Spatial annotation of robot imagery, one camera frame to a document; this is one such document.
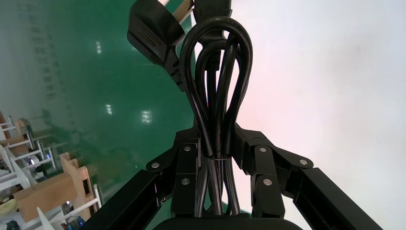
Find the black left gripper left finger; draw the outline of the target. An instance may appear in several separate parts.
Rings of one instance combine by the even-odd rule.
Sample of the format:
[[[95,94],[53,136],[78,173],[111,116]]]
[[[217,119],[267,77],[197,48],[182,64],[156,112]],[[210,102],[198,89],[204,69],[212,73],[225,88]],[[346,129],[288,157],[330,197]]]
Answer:
[[[177,132],[173,146],[134,175],[81,229],[144,230],[169,199],[173,216],[193,217],[199,141],[195,126]]]

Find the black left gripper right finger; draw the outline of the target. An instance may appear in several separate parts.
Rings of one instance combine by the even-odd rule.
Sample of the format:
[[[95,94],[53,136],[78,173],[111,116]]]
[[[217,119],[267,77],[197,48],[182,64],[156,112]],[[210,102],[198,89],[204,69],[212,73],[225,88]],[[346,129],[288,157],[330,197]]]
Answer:
[[[379,225],[313,162],[236,126],[234,160],[251,177],[254,218],[283,219],[290,198],[314,230],[377,230]]]

